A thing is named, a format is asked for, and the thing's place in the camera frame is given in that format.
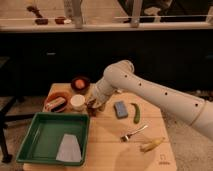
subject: green tray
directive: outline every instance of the green tray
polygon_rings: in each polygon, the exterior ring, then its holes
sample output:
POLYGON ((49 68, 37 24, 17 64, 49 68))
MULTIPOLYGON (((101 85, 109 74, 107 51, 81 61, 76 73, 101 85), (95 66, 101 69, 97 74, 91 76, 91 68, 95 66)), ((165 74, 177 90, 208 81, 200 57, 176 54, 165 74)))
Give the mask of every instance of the green tray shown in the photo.
POLYGON ((85 161, 89 131, 89 117, 85 114, 36 113, 25 136, 16 161, 19 163, 43 163, 80 166, 85 161), (56 160, 64 134, 77 137, 82 160, 62 162, 56 160))

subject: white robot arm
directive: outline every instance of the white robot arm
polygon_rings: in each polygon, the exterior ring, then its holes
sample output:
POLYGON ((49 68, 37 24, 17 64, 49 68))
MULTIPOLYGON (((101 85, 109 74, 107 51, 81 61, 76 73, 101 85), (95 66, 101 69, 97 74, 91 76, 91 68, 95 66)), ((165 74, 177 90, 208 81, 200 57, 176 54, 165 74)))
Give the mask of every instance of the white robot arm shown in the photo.
POLYGON ((213 140, 213 104, 133 74, 134 66, 128 60, 109 65, 103 77, 92 89, 96 107, 104 104, 119 88, 133 92, 159 108, 176 115, 186 124, 213 140))

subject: green cucumber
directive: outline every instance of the green cucumber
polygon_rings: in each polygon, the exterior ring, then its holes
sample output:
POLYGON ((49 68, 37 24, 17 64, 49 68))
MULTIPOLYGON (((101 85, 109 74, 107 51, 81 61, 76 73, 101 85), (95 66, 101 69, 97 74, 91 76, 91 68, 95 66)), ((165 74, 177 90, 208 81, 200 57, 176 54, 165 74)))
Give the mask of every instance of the green cucumber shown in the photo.
POLYGON ((137 124, 140 122, 140 108, 136 103, 131 103, 131 105, 135 107, 134 123, 137 124))

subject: bowl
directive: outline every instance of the bowl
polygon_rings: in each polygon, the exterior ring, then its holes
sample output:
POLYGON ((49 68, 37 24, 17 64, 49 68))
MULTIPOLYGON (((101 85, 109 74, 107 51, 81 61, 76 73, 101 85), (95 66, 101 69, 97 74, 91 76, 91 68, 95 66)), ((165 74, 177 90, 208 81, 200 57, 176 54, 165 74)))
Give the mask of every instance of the bowl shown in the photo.
POLYGON ((77 94, 86 94, 90 87, 90 79, 85 76, 77 76, 71 81, 71 88, 77 94))

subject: white cup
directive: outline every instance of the white cup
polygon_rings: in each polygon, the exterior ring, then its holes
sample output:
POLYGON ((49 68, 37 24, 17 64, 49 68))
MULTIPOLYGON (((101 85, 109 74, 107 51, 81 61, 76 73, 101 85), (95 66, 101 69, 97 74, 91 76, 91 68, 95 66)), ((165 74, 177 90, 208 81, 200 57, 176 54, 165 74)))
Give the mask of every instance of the white cup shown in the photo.
POLYGON ((72 108, 74 110, 81 112, 82 110, 84 110, 85 101, 86 99, 83 95, 76 94, 70 99, 70 104, 72 105, 72 108))

